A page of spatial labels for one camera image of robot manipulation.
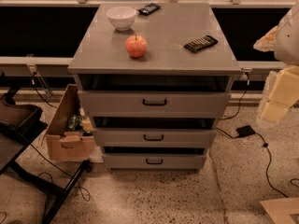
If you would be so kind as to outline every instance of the cardboard box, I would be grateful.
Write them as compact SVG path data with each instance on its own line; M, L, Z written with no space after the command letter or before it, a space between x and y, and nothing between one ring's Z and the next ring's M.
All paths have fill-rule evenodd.
M68 85L57 111L46 130L49 158L57 161L84 161L97 150L92 136L79 136L77 132L66 132L69 118L78 113L80 107L78 88Z

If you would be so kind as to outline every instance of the bottle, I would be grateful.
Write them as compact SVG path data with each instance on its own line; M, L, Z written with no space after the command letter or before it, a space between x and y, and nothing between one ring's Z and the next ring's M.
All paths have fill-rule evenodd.
M91 133L93 131L93 126L89 117L84 113L83 108L80 109L80 115L82 116L82 129L85 133Z

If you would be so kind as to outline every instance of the terrazzo floor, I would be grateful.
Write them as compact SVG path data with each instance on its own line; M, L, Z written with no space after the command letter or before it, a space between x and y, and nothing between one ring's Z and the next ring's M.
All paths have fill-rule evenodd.
M60 94L54 93L53 105ZM43 108L42 120L50 122L54 107L40 103L36 95L16 96L18 104L36 104ZM237 106L231 105L226 116L233 115ZM272 163L269 178L272 185L289 197L297 197L299 188L290 180L299 177L299 148L297 128L299 111L293 109L280 124L270 130L259 129L254 119L256 105L242 105L234 119L219 122L218 127L231 136L236 128L251 125L269 144ZM48 157L46 142L41 134L33 143ZM32 148L28 147L17 159L28 172L51 174L55 184L64 186L68 176L54 168ZM78 162L52 161L72 174ZM262 200L284 198L270 188L266 179L269 154L262 138L255 134L232 139L219 132L207 153L205 166L194 171L137 171L109 172L103 163L92 163L92 171L84 173L80 185L67 197L53 219L53 224L266 224L273 223L260 204ZM0 176L0 212L8 213L0 223L41 223L46 195L22 182L9 169Z

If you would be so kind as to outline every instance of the red apple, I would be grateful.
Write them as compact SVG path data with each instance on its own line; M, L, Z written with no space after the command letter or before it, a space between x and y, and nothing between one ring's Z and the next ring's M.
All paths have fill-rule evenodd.
M131 57L138 58L147 51L148 43L141 35L131 35L125 41L125 48Z

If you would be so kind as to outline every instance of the black remote control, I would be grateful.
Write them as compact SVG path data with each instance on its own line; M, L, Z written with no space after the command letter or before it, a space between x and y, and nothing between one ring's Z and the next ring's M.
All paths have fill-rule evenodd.
M140 12L140 14L142 15L149 15L153 12L155 12L156 10L158 10L161 6L151 3L146 5L145 7L142 7L140 9L138 9L138 11Z
M211 35L206 35L202 38L193 40L192 42L187 43L184 48L197 53L201 49L205 49L211 46L214 46L218 43L218 40Z

